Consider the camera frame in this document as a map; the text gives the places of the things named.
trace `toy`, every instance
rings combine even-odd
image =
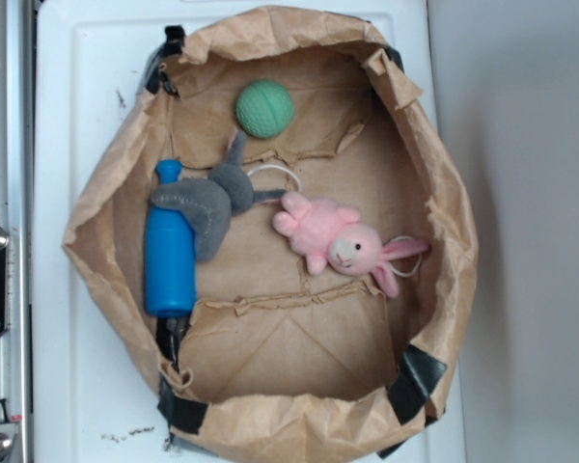
[[[238,97],[236,116],[242,128],[258,138],[279,135],[290,124],[294,107],[288,91],[274,80],[256,80]]]
[[[195,258],[211,260],[230,228],[233,215],[253,204],[281,198],[286,190],[256,191],[240,169],[247,135],[234,136],[227,160],[214,167],[207,178],[184,178],[161,184],[152,192],[152,203],[178,210],[195,233]]]
[[[373,228],[360,223],[360,212],[327,198],[309,200],[297,192],[281,198],[284,210],[273,218],[274,229],[289,238],[291,249],[304,256],[307,270],[318,275],[330,264],[343,275],[372,273],[389,297],[399,295],[396,271],[389,260],[417,256],[428,249],[420,239],[397,239],[382,245]]]
[[[156,166],[161,184],[178,180],[182,166],[165,159]],[[193,310],[195,253],[193,231],[175,210],[153,206],[144,237],[144,307],[150,315],[179,318]]]

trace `green knitted ball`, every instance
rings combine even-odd
[[[256,80],[238,97],[235,113],[240,125],[250,135],[271,138],[283,132],[294,115],[288,91],[274,80]]]

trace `metal rail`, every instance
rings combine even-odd
[[[0,228],[7,246],[6,331],[0,337],[0,461],[32,461],[30,218],[35,12],[0,0]]]

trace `crumpled paper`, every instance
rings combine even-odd
[[[417,101],[420,89],[384,46],[358,18],[284,7],[194,33],[161,65],[178,95],[139,96],[73,209],[64,248],[133,364],[155,391],[163,375],[177,396],[210,403],[197,435],[174,432],[233,461],[350,461],[444,413],[478,243],[465,188]],[[305,195],[359,208],[384,240],[413,235],[431,248],[420,272],[400,281],[401,296],[386,300],[369,276],[310,276],[271,227],[277,206],[258,205],[234,218],[217,257],[198,265],[200,300],[176,372],[143,308],[154,167],[172,157],[189,167],[185,175],[204,175],[225,155],[237,94],[258,78],[281,81],[297,111],[279,137],[250,139],[245,170],[264,160],[289,166]],[[292,188],[282,173],[253,181]],[[401,425],[385,385],[409,343],[448,369],[426,407]]]

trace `blue plastic bottle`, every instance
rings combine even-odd
[[[181,165],[168,159],[156,171],[161,183],[178,180]],[[180,212],[153,206],[145,236],[145,308],[159,318],[191,314],[196,301],[193,231]]]

